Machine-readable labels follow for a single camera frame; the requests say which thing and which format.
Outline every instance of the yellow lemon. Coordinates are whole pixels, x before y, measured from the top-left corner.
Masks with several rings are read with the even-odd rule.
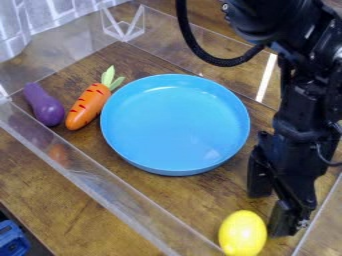
[[[228,255],[258,255],[266,239],[266,225],[254,212],[237,211],[224,220],[220,228],[220,245]]]

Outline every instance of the green carrot top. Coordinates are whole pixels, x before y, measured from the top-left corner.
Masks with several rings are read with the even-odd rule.
[[[121,76],[114,81],[114,77],[115,77],[115,68],[114,66],[110,66],[107,71],[102,74],[102,84],[109,87],[110,91],[113,91],[126,79],[126,77]]]

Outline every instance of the orange carrot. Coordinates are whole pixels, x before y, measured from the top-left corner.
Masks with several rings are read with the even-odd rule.
[[[66,119],[66,126],[70,130],[81,129],[101,114],[105,103],[111,97],[111,91],[125,80],[125,77],[119,77],[113,81],[114,76],[115,69],[111,66],[102,75],[102,83],[94,83],[82,93]]]

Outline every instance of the blue plastic plate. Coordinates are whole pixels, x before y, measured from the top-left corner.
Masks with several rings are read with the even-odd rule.
[[[224,86],[166,74],[135,80],[114,93],[101,126],[107,143],[134,166],[186,176],[214,169],[240,151],[250,118]]]

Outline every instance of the wooden table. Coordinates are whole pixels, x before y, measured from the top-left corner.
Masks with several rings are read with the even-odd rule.
[[[173,1],[141,2],[174,14]],[[194,22],[230,35],[226,23],[218,19],[220,4],[209,0],[201,1],[201,4],[197,4],[197,0],[189,2],[190,5],[194,4]],[[189,73],[131,45],[117,42],[47,77],[42,84],[65,106],[71,106],[83,89],[111,64],[115,64],[117,72],[127,77],[127,82],[161,73]],[[134,168],[105,143],[98,121],[78,132],[69,131],[63,125],[53,128],[54,132],[214,242],[218,242],[218,228],[228,214],[249,209],[268,221],[277,199],[273,196],[253,200],[246,196],[248,159],[257,143],[257,132],[272,131],[276,112],[254,100],[238,96],[252,117],[249,141],[237,156],[220,168],[186,178],[161,177]],[[22,92],[14,95],[14,102],[32,113]],[[0,136],[2,203],[57,255],[163,255],[4,130],[0,131]],[[337,170],[332,170],[317,183],[320,203],[336,178]],[[300,232],[296,237],[269,240],[261,255],[292,255],[302,235],[304,232]]]

